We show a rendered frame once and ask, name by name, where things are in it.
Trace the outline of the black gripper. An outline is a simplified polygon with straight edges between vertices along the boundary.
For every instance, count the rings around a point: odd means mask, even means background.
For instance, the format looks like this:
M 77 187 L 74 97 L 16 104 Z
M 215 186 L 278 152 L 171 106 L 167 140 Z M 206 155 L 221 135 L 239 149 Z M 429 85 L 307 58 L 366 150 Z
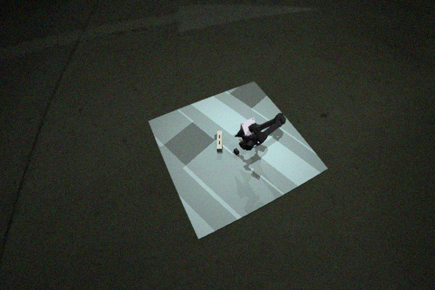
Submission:
M 243 131 L 243 129 L 241 129 L 241 130 L 237 133 L 237 135 L 235 135 L 235 137 L 242 137 L 242 139 L 246 139 L 246 140 L 248 140 L 247 142 L 249 142 L 251 135 L 250 135 L 249 137 L 248 137 L 247 135 L 244 136 L 244 131 Z

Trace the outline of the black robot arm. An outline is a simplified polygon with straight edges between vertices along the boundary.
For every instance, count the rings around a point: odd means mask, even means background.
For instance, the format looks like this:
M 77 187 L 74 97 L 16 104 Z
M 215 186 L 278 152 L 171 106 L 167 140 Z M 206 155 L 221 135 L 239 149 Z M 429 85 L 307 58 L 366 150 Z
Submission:
M 266 122 L 266 123 L 262 123 L 262 124 L 256 124 L 253 123 L 249 126 L 249 130 L 251 132 L 255 133 L 255 136 L 251 136 L 249 142 L 247 142 L 248 140 L 243 139 L 243 141 L 241 141 L 239 143 L 240 147 L 243 150 L 252 150 L 252 148 L 255 145 L 260 145 L 262 144 L 268 137 L 269 134 L 271 134 L 272 132 L 274 132 L 274 130 L 278 129 L 279 127 L 282 127 L 283 124 L 285 124 L 286 122 L 286 118 L 283 115 L 283 113 L 278 113 L 275 118 L 273 118 L 272 120 Z M 267 128 L 269 127 L 269 128 Z M 261 132 L 262 129 L 267 128 L 265 131 Z M 258 143 L 259 142 L 259 143 Z

